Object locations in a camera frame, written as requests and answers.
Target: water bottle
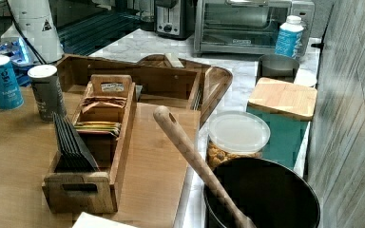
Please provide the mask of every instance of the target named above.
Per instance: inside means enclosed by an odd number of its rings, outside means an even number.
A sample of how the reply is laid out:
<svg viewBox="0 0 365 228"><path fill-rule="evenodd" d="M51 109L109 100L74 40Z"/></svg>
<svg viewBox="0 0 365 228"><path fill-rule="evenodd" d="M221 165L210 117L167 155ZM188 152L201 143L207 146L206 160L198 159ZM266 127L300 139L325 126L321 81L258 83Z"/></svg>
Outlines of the water bottle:
<svg viewBox="0 0 365 228"><path fill-rule="evenodd" d="M290 15L280 26L275 53L296 59L304 27L301 18Z"/></svg>

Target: black bowl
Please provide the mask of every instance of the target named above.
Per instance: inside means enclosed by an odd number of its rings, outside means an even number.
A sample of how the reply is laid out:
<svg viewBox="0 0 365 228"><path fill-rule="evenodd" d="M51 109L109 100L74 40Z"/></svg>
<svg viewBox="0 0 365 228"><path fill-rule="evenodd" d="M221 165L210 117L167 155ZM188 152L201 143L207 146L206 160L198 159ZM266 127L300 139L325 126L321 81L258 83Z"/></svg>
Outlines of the black bowl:
<svg viewBox="0 0 365 228"><path fill-rule="evenodd" d="M272 161L239 158L222 163L214 173L257 228L318 227L316 194L292 170ZM203 196L212 223L222 228L235 227L230 213L206 186Z"/></svg>

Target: blue cup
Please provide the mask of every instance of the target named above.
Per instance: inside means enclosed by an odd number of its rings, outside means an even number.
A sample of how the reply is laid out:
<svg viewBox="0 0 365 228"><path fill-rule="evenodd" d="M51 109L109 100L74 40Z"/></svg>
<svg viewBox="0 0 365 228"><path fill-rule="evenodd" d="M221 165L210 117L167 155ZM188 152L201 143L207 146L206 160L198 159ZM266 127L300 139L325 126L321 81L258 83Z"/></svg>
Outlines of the blue cup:
<svg viewBox="0 0 365 228"><path fill-rule="evenodd" d="M10 58L0 55L0 109L14 109L21 106L23 102Z"/></svg>

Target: gray wall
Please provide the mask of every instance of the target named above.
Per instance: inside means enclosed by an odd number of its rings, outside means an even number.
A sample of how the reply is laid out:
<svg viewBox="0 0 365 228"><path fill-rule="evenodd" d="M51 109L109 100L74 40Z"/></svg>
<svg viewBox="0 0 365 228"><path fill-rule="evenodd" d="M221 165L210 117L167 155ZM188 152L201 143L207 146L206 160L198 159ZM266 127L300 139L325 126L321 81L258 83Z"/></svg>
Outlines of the gray wall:
<svg viewBox="0 0 365 228"><path fill-rule="evenodd" d="M313 0L316 5L311 37L320 38L328 24L330 11L335 0Z"/></svg>
<svg viewBox="0 0 365 228"><path fill-rule="evenodd" d="M365 227L365 0L336 0L319 72L309 179L321 226Z"/></svg>

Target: wooden spoon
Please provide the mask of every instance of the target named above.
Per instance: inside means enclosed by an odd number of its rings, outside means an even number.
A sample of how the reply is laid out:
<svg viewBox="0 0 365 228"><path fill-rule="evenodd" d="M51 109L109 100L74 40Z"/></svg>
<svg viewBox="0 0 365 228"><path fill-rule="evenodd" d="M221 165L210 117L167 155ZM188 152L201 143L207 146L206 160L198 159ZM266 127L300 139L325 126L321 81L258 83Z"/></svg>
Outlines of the wooden spoon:
<svg viewBox="0 0 365 228"><path fill-rule="evenodd" d="M227 207L233 215L236 225L240 228L256 228L254 222L244 215L244 213L231 200L215 174L202 159L200 153L196 151L194 144L188 138L183 128L176 121L168 108L165 106L157 107L153 112L153 117L167 137L174 143L191 167L209 187L215 197Z"/></svg>

